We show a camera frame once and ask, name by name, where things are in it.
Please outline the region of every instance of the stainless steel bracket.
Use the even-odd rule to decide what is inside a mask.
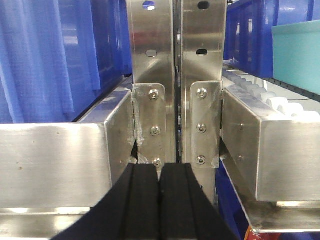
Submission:
[[[161,171],[171,154],[166,148],[170,136],[167,134],[165,87],[159,83],[134,84],[133,109],[138,163],[154,164]]]
[[[190,88],[191,164],[219,167],[222,81],[198,81]]]

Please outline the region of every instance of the white roller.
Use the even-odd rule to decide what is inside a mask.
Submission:
[[[268,99],[275,98],[277,95],[273,91],[263,92],[258,95],[258,99],[266,103]]]
[[[293,117],[300,121],[320,121],[320,114],[316,111],[302,111]]]
[[[242,82],[242,83],[240,84],[240,87],[242,87],[242,88],[244,89],[247,85],[251,85],[251,84],[252,84],[251,81],[245,81],[245,82]]]
[[[266,90],[264,87],[259,87],[259,88],[254,88],[254,89],[252,89],[249,93],[250,93],[252,96],[258,98],[258,96],[259,96],[260,94],[266,93],[266,92],[267,92],[267,90]]]
[[[242,79],[242,78],[241,78],[240,76],[235,75],[235,76],[229,77],[229,79],[230,79],[232,82],[235,82],[235,80],[237,80],[237,79]]]
[[[250,91],[251,91],[252,89],[258,89],[258,88],[259,88],[259,85],[258,85],[258,84],[249,84],[249,85],[247,85],[247,86],[244,87],[244,89],[245,89],[248,93],[250,93]]]
[[[297,116],[304,111],[304,107],[300,103],[285,103],[278,106],[278,111],[288,117]]]
[[[278,110],[279,105],[285,105],[288,103],[289,103],[288,99],[281,96],[272,97],[266,101],[266,104],[268,104],[274,110]]]
[[[243,78],[238,78],[238,79],[235,79],[233,82],[235,84],[237,84],[238,86],[240,86],[242,83],[245,83],[247,80],[243,79]]]

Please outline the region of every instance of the bolt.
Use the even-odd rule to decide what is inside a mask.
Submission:
[[[207,131],[207,126],[205,124],[198,123],[196,130],[199,134],[204,134]]]
[[[198,90],[196,91],[196,96],[199,99],[205,99],[208,95],[208,91],[205,88],[198,88]]]
[[[157,100],[159,98],[159,92],[157,89],[151,89],[148,96],[150,100]]]
[[[223,161],[223,160],[226,160],[227,159],[227,155],[226,154],[223,154],[220,156],[220,160]]]
[[[155,165],[156,168],[160,168],[162,166],[160,158],[155,158],[152,163],[153,165]]]
[[[152,136],[158,136],[160,133],[161,133],[160,127],[158,127],[158,126],[151,127],[150,134]]]
[[[199,164],[199,165],[203,165],[206,163],[206,157],[205,156],[198,156],[196,158],[196,163]]]

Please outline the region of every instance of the blue container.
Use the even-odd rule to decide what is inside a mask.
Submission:
[[[320,95],[320,20],[275,26],[274,78]]]
[[[225,63],[273,78],[272,27],[320,20],[320,0],[240,0],[227,9]]]
[[[130,72],[123,0],[0,0],[0,124],[70,122]]]

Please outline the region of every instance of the metal shelf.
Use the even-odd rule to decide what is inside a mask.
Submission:
[[[277,79],[274,79],[274,78],[261,78],[263,80],[266,80],[268,81],[269,83],[272,83],[272,84],[275,84],[277,86],[280,86],[284,89],[288,89],[296,94],[300,94],[308,99],[311,99],[311,100],[314,100],[314,101],[317,101],[320,103],[320,95],[314,93],[314,92],[311,92],[311,91],[308,91],[308,90],[305,90],[305,89],[302,89],[302,88],[299,88],[299,87],[296,87],[296,86],[293,86],[293,85],[290,85],[288,83],[285,83],[283,81],[279,81]]]

